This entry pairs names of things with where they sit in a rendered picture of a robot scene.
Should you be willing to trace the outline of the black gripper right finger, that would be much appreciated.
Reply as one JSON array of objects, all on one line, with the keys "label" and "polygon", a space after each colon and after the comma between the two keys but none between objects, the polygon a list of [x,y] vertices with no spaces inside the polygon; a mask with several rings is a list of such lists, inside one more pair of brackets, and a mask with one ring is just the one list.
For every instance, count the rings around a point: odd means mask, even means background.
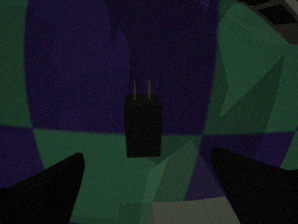
[{"label": "black gripper right finger", "polygon": [[263,164],[213,147],[210,161],[239,224],[285,224],[298,206],[298,169]]}]

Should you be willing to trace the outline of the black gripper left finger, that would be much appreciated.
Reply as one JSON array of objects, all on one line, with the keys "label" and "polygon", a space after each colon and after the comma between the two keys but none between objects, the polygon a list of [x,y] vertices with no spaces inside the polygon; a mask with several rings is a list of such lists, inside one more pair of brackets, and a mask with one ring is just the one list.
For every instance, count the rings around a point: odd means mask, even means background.
[{"label": "black gripper left finger", "polygon": [[0,224],[69,224],[85,161],[74,153],[43,172],[0,188]]}]

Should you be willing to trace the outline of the black two-prong plug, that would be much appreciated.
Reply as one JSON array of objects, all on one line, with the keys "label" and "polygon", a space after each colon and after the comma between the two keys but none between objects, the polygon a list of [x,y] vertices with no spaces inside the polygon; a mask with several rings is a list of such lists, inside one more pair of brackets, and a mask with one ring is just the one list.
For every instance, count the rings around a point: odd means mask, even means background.
[{"label": "black two-prong plug", "polygon": [[124,104],[126,157],[161,156],[162,104],[156,93],[126,93]]}]

